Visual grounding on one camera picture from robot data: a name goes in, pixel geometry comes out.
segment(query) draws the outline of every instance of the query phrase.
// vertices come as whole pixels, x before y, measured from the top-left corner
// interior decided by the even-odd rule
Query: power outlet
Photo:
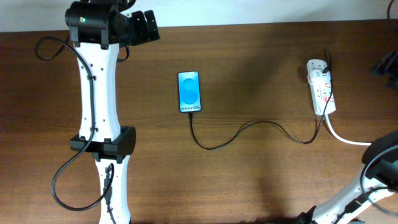
[[[336,110],[335,98],[331,93],[330,72],[323,72],[327,68],[327,63],[323,60],[313,59],[307,63],[308,83],[310,84],[313,109],[315,114],[322,115],[326,103],[330,98],[325,114],[330,114]]]

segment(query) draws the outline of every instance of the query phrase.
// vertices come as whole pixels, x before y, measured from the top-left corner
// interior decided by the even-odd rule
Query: phone screen
[[[198,72],[180,72],[178,74],[178,93],[181,113],[201,110]]]

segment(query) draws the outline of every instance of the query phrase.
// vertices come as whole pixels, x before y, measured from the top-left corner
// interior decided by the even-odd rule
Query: wall
[[[67,29],[64,15],[72,2],[2,0],[0,32]],[[385,19],[388,4],[389,0],[137,0],[134,8],[154,10],[158,25],[167,27]]]

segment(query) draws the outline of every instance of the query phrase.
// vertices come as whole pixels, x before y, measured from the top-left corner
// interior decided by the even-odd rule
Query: wood grain
[[[335,131],[372,141],[398,127],[398,91],[369,69],[398,49],[385,21],[311,22],[160,30],[162,39],[131,48],[116,71],[122,125],[135,126],[128,170],[132,219],[142,223],[239,223],[295,217],[341,190],[359,172],[366,149],[344,144],[324,127],[302,146],[270,125],[248,129],[230,146],[204,151],[178,110],[178,72],[197,70],[203,111],[199,140],[228,140],[249,121],[272,120],[296,138],[310,139],[315,115],[306,62],[333,54]],[[45,63],[33,54],[45,36],[0,34],[0,217],[2,223],[98,223],[100,208],[69,212],[50,193],[55,171],[74,152],[68,140],[81,120],[80,79],[70,52]],[[43,47],[43,54],[57,48]],[[94,160],[82,156],[60,177],[66,203],[87,205],[99,195]],[[394,208],[397,197],[383,205]],[[395,223],[370,208],[368,223]]]

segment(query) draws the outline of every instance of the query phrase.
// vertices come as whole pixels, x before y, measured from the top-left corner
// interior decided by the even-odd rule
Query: table
[[[203,111],[194,126],[206,146],[227,141],[250,121],[271,120],[308,140],[314,133],[306,63],[333,55],[335,131],[372,141],[398,127],[398,91],[370,68],[398,49],[386,21],[298,22],[161,28],[160,41],[131,47],[116,69],[119,122],[137,129],[127,196],[136,223],[240,223],[295,217],[331,198],[359,172],[366,147],[335,139],[322,127],[299,145],[275,126],[255,126],[228,147],[194,144],[188,115],[178,110],[177,73],[198,71]],[[65,31],[0,34],[0,217],[2,223],[97,223],[100,207],[70,212],[50,193],[57,169],[74,152],[80,128],[76,58],[34,57],[35,42]],[[43,46],[50,54],[57,44]],[[119,57],[124,57],[121,50]],[[100,193],[89,154],[60,176],[57,192],[74,206]],[[395,208],[397,197],[382,201]],[[374,208],[368,223],[395,223]]]

